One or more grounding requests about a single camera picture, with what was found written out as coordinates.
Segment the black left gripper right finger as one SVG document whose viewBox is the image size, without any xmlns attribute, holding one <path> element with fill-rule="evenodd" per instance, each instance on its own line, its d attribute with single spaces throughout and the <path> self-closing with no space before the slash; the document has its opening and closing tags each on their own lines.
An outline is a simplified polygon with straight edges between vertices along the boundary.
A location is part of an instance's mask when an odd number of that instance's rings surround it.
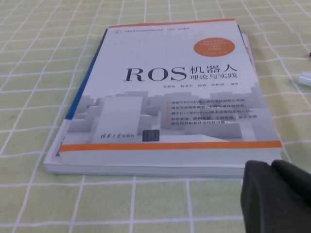
<svg viewBox="0 0 311 233">
<path fill-rule="evenodd" d="M 311 175 L 285 161 L 275 160 L 271 167 L 280 178 L 273 209 L 276 230 L 281 233 L 311 231 Z"/>
</svg>

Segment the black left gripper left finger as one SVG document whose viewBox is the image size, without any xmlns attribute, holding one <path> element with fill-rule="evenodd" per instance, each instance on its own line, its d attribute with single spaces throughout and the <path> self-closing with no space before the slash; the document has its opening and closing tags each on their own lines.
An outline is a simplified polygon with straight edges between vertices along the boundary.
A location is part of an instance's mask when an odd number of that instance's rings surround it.
<svg viewBox="0 0 311 233">
<path fill-rule="evenodd" d="M 245 164 L 241 207 L 247 233 L 289 233 L 291 190 L 265 162 Z"/>
</svg>

